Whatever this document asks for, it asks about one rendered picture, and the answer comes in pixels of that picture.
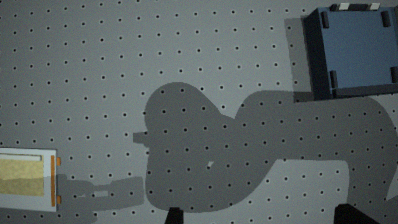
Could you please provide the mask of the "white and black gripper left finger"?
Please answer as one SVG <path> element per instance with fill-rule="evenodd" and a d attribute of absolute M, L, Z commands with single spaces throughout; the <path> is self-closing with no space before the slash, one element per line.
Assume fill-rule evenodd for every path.
<path fill-rule="evenodd" d="M 183 210 L 179 207 L 170 207 L 165 224 L 183 224 Z"/>

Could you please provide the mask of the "dark blue and white dock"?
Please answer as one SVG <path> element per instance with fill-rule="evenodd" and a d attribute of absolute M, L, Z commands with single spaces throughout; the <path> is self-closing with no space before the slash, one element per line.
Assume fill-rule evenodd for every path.
<path fill-rule="evenodd" d="M 304 19 L 314 101 L 398 93 L 398 5 L 332 4 Z"/>

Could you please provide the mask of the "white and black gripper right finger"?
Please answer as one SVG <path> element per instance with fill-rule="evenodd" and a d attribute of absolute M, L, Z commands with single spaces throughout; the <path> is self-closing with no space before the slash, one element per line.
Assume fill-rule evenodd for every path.
<path fill-rule="evenodd" d="M 380 224 L 350 204 L 335 207 L 334 224 Z"/>

